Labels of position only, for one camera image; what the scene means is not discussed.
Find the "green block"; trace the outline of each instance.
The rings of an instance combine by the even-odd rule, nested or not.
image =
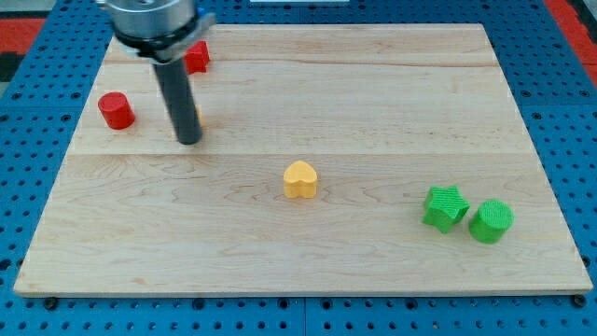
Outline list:
[[[514,213],[499,200],[484,202],[471,219],[468,229],[470,234],[485,244],[494,244],[514,223]]]
[[[423,223],[448,233],[452,225],[463,219],[470,204],[460,195],[458,187],[431,187],[423,203]]]

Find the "red cylinder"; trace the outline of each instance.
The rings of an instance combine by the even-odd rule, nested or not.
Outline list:
[[[132,125],[134,114],[122,92],[109,92],[100,98],[97,106],[111,129],[122,130]]]

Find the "green star-shaped block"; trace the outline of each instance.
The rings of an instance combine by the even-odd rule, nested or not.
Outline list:
[[[431,187],[423,204],[423,223],[436,226],[442,233],[448,233],[452,225],[463,219],[470,207],[458,191],[458,187]]]

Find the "red surface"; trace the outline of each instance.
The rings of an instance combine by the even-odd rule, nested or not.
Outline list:
[[[545,0],[545,4],[584,65],[593,85],[597,85],[597,45],[591,41],[587,27],[580,22],[576,10],[566,0]]]
[[[105,122],[115,130],[122,130],[132,125],[134,114],[122,92],[110,92],[102,96],[97,106],[102,111]]]
[[[46,19],[0,19],[0,53],[27,53]]]
[[[187,66],[187,74],[194,74],[196,72],[207,72],[207,64],[209,63],[209,51],[207,50],[207,42],[199,41],[193,47],[187,50],[185,54],[185,65]]]

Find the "wood grain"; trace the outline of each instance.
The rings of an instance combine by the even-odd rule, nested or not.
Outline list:
[[[479,25],[217,26],[174,141],[150,66],[110,47],[15,290],[46,297],[463,296],[592,283]],[[125,91],[137,121],[104,126]],[[315,199],[286,199],[296,160]],[[421,223],[432,185],[471,211]],[[467,221],[499,198],[496,245]]]

